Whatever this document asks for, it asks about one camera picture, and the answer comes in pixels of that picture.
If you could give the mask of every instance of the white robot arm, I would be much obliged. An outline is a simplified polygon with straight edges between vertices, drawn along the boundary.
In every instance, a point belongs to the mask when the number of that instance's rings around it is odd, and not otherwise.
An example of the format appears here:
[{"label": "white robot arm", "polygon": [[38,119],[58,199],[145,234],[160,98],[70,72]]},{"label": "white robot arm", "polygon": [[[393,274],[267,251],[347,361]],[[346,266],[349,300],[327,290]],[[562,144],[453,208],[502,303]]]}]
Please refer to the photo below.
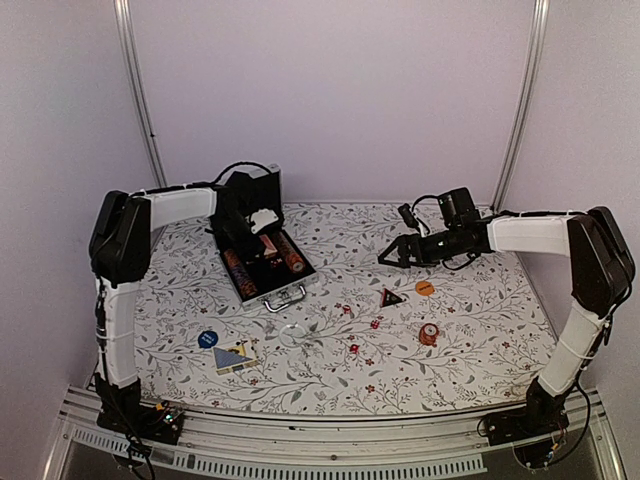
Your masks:
[{"label": "white robot arm", "polygon": [[[401,268],[442,264],[459,270],[483,253],[533,252],[571,260],[574,301],[549,363],[527,391],[521,411],[489,414],[484,419],[491,445],[513,442],[566,428],[564,400],[577,385],[581,371],[593,359],[611,331],[613,312],[629,297],[635,266],[613,215],[606,207],[582,212],[502,212],[481,218],[466,188],[438,200],[447,230],[424,236],[407,204],[399,212],[420,233],[401,235],[378,258]],[[397,249],[398,259],[389,255]],[[447,264],[466,254],[461,267]]]},{"label": "white robot arm", "polygon": [[104,428],[173,444],[180,435],[181,422],[173,417],[147,428],[144,419],[154,412],[140,405],[134,314],[140,281],[151,260],[151,232],[193,218],[208,218],[241,258],[259,257],[264,253],[262,230],[283,221],[279,168],[235,172],[224,185],[216,180],[106,195],[89,246],[98,290],[100,355],[95,381],[103,404],[98,425]]}]

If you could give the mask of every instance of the triangle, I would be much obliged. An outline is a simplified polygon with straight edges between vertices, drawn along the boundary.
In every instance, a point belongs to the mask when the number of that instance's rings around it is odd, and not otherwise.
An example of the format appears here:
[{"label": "triangle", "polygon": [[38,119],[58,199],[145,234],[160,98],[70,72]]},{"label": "triangle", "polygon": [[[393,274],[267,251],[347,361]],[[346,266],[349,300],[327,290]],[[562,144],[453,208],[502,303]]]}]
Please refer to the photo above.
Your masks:
[{"label": "triangle", "polygon": [[382,292],[382,307],[388,307],[390,305],[397,305],[398,303],[404,302],[404,298],[396,295],[390,290],[384,289]]},{"label": "triangle", "polygon": [[235,367],[254,360],[253,358],[244,357],[237,353],[228,352],[227,350],[217,347],[213,347],[213,354],[216,358],[216,368],[219,370],[227,367]]}]

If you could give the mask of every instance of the blue triangle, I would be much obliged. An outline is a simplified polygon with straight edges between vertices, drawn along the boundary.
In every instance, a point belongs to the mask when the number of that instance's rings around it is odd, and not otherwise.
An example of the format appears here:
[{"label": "blue triangle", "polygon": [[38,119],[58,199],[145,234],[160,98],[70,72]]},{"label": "blue triangle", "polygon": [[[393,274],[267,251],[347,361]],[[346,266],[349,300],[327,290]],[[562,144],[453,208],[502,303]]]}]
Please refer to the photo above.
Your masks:
[{"label": "blue triangle", "polygon": [[228,352],[222,348],[213,347],[213,354],[216,358],[216,367],[218,369],[235,367],[246,362],[251,362],[253,358],[243,357],[237,353]]}]

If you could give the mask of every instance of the patterned table surface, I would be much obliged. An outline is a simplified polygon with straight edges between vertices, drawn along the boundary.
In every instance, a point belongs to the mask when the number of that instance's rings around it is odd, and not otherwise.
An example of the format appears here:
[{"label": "patterned table surface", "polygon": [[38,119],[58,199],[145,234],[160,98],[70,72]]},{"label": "patterned table surface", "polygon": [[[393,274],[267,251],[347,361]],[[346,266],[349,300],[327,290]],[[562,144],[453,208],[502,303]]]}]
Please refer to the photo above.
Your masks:
[{"label": "patterned table surface", "polygon": [[[350,416],[523,399],[555,339],[518,259],[484,255],[459,272],[378,265],[378,253],[409,233],[396,207],[286,205],[285,229],[319,281],[302,303],[280,314],[240,308],[206,221],[170,226],[137,301],[143,395],[224,409]],[[437,207],[422,208],[421,218],[441,228]],[[416,293],[421,280],[435,293]],[[385,287],[407,301],[381,308]],[[294,322],[309,332],[303,348],[287,348],[278,338]],[[425,323],[439,328],[433,346],[418,341]],[[251,339],[260,364],[217,375],[212,350],[198,346],[205,330],[217,332],[220,344]]]}]

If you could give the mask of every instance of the white cable tie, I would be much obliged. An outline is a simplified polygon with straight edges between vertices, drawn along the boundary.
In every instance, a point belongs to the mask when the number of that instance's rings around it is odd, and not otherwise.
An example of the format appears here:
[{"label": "white cable tie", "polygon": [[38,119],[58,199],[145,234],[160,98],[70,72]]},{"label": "white cable tie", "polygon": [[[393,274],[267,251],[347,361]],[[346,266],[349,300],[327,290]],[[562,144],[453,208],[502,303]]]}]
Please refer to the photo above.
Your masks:
[{"label": "white cable tie", "polygon": [[135,332],[131,331],[131,332],[127,332],[127,333],[123,333],[122,335],[116,335],[114,337],[110,337],[109,335],[98,335],[98,333],[96,333],[96,337],[99,338],[100,340],[119,340],[121,338],[124,337],[129,337],[131,335],[133,335]]},{"label": "white cable tie", "polygon": [[573,348],[571,348],[567,342],[565,342],[564,340],[562,340],[562,338],[558,339],[558,343],[561,343],[562,345],[564,345],[564,347],[569,350],[569,352],[571,352],[573,355],[575,355],[578,358],[581,358],[582,360],[593,360],[594,357],[591,356],[584,356],[584,355],[580,355],[578,352],[576,352]]}]

